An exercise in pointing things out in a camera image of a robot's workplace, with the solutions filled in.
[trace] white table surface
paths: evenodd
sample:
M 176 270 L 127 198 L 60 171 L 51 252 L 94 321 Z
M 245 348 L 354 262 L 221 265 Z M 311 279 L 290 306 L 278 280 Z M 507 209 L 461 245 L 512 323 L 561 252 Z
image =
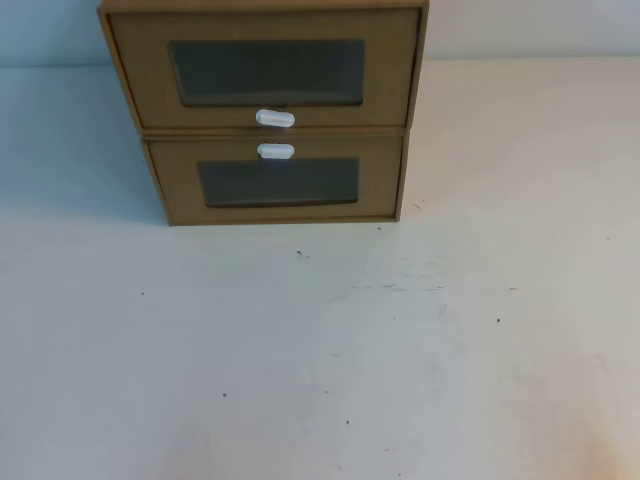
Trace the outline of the white table surface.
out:
M 428 62 L 381 225 L 169 228 L 111 68 L 1 70 L 0 479 L 640 478 L 639 272 L 640 59 Z

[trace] white drawer pull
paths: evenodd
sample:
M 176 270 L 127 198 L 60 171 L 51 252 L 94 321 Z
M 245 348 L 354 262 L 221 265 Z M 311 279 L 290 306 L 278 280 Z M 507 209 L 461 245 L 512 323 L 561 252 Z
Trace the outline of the white drawer pull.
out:
M 258 147 L 258 155 L 274 160 L 289 160 L 296 153 L 293 145 L 280 143 L 263 143 Z
M 256 120 L 260 125 L 269 127 L 289 128 L 296 123 L 296 117 L 287 112 L 274 112 L 273 110 L 258 110 Z

